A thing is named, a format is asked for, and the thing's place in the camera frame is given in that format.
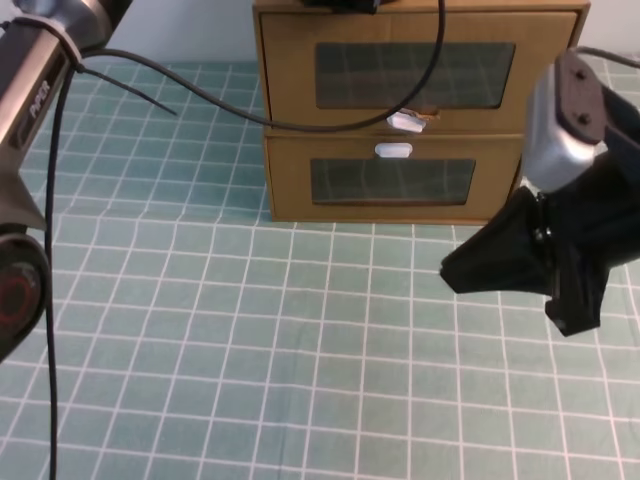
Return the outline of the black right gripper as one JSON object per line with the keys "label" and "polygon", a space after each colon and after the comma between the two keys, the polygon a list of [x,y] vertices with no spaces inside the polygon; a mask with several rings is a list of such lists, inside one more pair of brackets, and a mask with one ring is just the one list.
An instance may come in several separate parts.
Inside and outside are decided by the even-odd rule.
{"label": "black right gripper", "polygon": [[606,151],[553,193],[518,188],[442,260],[440,276],[455,293],[545,295],[562,335],[600,326],[611,270],[639,257],[639,111],[610,89],[603,94]]}

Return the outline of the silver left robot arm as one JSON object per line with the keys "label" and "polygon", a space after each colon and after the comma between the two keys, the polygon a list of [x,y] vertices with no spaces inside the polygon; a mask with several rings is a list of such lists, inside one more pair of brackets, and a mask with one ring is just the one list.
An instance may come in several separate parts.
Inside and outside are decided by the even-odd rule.
{"label": "silver left robot arm", "polygon": [[17,1],[1,36],[1,355],[38,323],[51,296],[51,268],[29,230],[46,220],[20,176],[64,77],[82,53],[105,46],[131,3]]}

